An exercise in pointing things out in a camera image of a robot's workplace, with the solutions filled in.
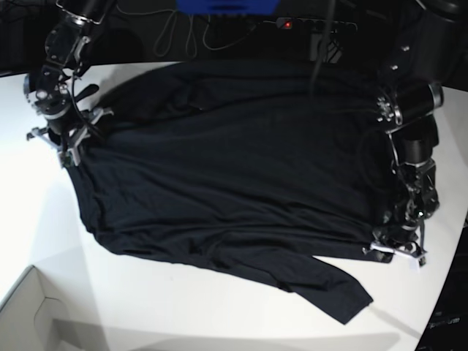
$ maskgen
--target black shirt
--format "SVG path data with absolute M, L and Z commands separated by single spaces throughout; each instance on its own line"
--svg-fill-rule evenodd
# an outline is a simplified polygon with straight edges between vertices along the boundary
M 356 73 L 269 61 L 177 64 L 100 103 L 115 115 L 69 169 L 81 218 L 115 254 L 183 263 L 303 296 L 342 323 L 372 302 L 313 255 L 379 260 L 390 154 L 375 87 Z

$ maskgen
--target blue object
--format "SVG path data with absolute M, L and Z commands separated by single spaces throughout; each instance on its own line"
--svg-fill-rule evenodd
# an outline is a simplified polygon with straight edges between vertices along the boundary
M 190 15 L 271 15 L 279 0 L 177 0 L 178 9 Z

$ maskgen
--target screw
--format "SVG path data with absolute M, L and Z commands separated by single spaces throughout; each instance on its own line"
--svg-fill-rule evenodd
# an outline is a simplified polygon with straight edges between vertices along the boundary
M 49 95 L 49 94 L 47 94 L 46 91 L 44 91 L 44 90 L 39 90 L 39 91 L 37 92 L 37 94 L 36 94 L 36 97 L 37 97 L 37 99 L 39 99 L 39 100 L 43 100 L 43 99 L 46 99 L 48 95 Z
M 385 213 L 383 214 L 383 222 L 388 223 L 388 221 L 390 221 L 391 218 L 392 213 L 390 211 L 385 211 Z

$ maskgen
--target white tabletop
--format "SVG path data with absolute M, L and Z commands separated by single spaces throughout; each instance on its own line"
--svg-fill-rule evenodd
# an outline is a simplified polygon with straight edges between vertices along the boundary
M 92 67 L 77 90 L 98 83 L 107 91 L 159 66 Z M 418 271 L 401 257 L 390 265 L 323 258 L 354 276 L 374 299 L 341 325 L 296 294 L 213 271 L 119 257 L 99 246 L 79 221 L 71 182 L 53 152 L 38 140 L 24 141 L 30 128 L 44 123 L 21 96 L 21 83 L 22 77 L 0 79 L 0 93 L 11 97 L 3 97 L 0 107 L 9 116 L 1 125 L 1 161 L 9 167 L 0 184 L 0 213 L 8 214 L 2 219 L 6 233 L 17 233 L 7 239 L 14 243 L 8 252 L 0 249 L 0 260 L 26 260 L 41 270 L 46 296 L 64 302 L 83 349 L 103 343 L 112 351 L 416 348 L 467 214 L 468 167 L 461 149 L 468 159 L 462 138 L 468 133 L 468 94 L 446 89 L 447 107 L 437 111 L 441 207 L 426 225 L 427 265 Z M 65 319 L 63 311 L 56 314 Z

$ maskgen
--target metal bracket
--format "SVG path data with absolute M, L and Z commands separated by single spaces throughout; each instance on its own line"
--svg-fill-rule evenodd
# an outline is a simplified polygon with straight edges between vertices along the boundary
M 92 124 L 96 124 L 101 117 L 105 115 L 112 115 L 114 112 L 110 108 L 101 108 L 97 107 L 94 108 L 88 115 L 89 115 L 89 122 Z M 26 135 L 27 141 L 34 139 L 37 137 L 38 139 L 46 142 L 49 146 L 54 148 L 57 151 L 58 158 L 60 160 L 62 167 L 69 167 L 69 166 L 78 166 L 81 163 L 81 155 L 80 155 L 80 145 L 87 137 L 90 136 L 88 127 L 84 126 L 77 130 L 75 130 L 70 137 L 70 143 L 68 145 L 68 149 L 64 151 L 61 146 L 55 144 L 52 140 L 47 138 L 45 134 L 48 133 L 48 128 L 33 128 L 30 133 Z
M 420 267 L 426 264 L 427 251 L 425 251 L 424 249 L 421 249 L 420 252 L 418 252 L 418 250 L 415 250 L 414 252 L 407 252 L 407 251 L 400 250 L 400 249 L 394 249 L 393 247 L 382 245 L 378 241 L 374 241 L 371 243 L 371 246 L 369 247 L 369 249 L 366 249 L 365 247 L 363 248 L 364 254 L 368 254 L 369 252 L 372 252 L 372 251 L 395 254 L 397 256 L 409 258 L 411 260 L 417 260 L 419 262 Z
M 76 46 L 75 53 L 74 53 L 76 62 L 81 61 L 81 51 L 83 51 L 86 44 L 89 44 L 90 42 L 91 42 L 91 38 L 87 36 L 84 36 L 80 39 L 80 41 L 78 42 Z
M 378 122 L 382 122 L 385 119 L 388 123 L 394 121 L 395 125 L 398 127 L 403 124 L 403 115 L 396 103 L 396 99 L 388 94 L 383 94 L 377 98 L 377 106 L 380 110 L 380 117 L 377 119 Z
M 101 119 L 101 117 L 105 115 L 113 116 L 114 112 L 110 108 L 97 107 L 93 109 L 90 112 L 90 114 L 91 114 L 91 117 L 89 119 L 90 123 L 96 124 Z M 88 127 L 84 126 L 84 127 L 79 128 L 71 136 L 70 138 L 71 141 L 69 143 L 68 149 L 65 152 L 62 152 L 62 151 L 59 152 L 60 159 L 64 160 L 65 162 L 68 156 L 70 156 L 73 161 L 73 165 L 78 166 L 81 163 L 81 155 L 80 155 L 80 150 L 79 150 L 80 144 L 83 142 L 83 140 L 85 140 L 89 136 L 90 134 L 88 131 Z

